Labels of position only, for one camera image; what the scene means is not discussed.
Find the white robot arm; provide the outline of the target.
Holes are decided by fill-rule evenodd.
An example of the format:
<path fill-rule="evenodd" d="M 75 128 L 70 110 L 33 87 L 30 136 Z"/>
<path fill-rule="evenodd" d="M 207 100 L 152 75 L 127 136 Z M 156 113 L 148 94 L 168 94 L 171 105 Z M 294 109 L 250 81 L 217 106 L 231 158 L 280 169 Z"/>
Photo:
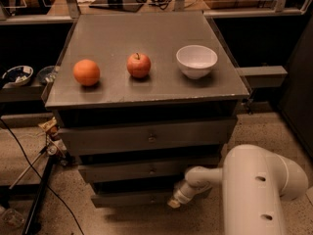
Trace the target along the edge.
<path fill-rule="evenodd" d="M 167 204 L 177 209 L 215 185 L 222 186 L 225 235 L 287 235 L 282 202 L 303 196 L 308 177 L 291 159 L 239 145 L 219 168 L 188 168 Z"/>

